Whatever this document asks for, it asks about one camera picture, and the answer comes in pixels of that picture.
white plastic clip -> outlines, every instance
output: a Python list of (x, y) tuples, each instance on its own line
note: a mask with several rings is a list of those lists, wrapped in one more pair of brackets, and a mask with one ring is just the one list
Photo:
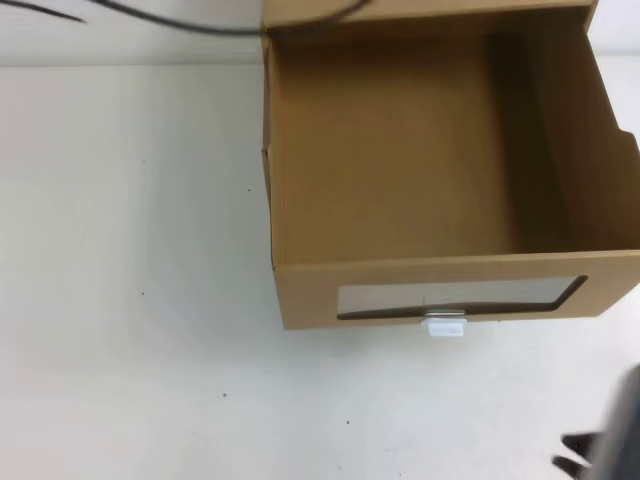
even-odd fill
[(464, 312), (433, 312), (422, 321), (432, 337), (462, 337), (467, 319)]

white floor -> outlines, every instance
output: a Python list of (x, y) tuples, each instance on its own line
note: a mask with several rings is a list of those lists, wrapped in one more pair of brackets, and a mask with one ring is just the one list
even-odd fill
[[(640, 134), (640, 60), (602, 67)], [(0, 71), (0, 478), (563, 478), (640, 362), (640, 290), (455, 341), (284, 332), (261, 72)]]

wire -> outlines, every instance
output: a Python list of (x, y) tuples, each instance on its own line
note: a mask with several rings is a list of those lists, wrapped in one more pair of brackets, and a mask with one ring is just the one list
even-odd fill
[(162, 17), (153, 13), (144, 12), (122, 3), (114, 2), (112, 0), (89, 0), (90, 2), (101, 5), (110, 10), (124, 13), (131, 17), (144, 20), (146, 22), (155, 23), (169, 28), (175, 28), (177, 30), (183, 30), (185, 32), (200, 33), (203, 35), (217, 35), (223, 37), (284, 37), (290, 34), (299, 33), (312, 33), (317, 30), (330, 27), (336, 23), (339, 23), (346, 17), (349, 17), (364, 8), (373, 0), (356, 0), (355, 3), (349, 5), (341, 10), (333, 12), (329, 15), (314, 18), (304, 22), (293, 23), (290, 25), (283, 25), (271, 28), (253, 28), (253, 27), (221, 27), (214, 25), (202, 25), (197, 23), (183, 22), (180, 20), (174, 20), (168, 17)]
[(65, 20), (71, 20), (73, 22), (87, 23), (83, 19), (74, 17), (73, 15), (67, 15), (66, 13), (58, 12), (46, 7), (41, 7), (39, 5), (34, 5), (32, 3), (19, 2), (16, 0), (0, 0), (0, 5), (24, 8), (25, 10), (32, 10), (34, 12), (44, 13), (45, 15), (51, 15), (52, 17), (64, 18)]

white tab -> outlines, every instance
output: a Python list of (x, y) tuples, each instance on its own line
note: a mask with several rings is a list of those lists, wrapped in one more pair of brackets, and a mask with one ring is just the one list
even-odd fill
[(432, 337), (462, 337), (466, 318), (429, 317), (422, 322)]

cardboard box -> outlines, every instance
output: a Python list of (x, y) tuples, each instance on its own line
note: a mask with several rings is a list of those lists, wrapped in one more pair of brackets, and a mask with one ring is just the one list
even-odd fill
[[(264, 22), (339, 6), (266, 0)], [(640, 154), (586, 37), (592, 8), (374, 0), (265, 44), (285, 327), (591, 317), (640, 282)]]

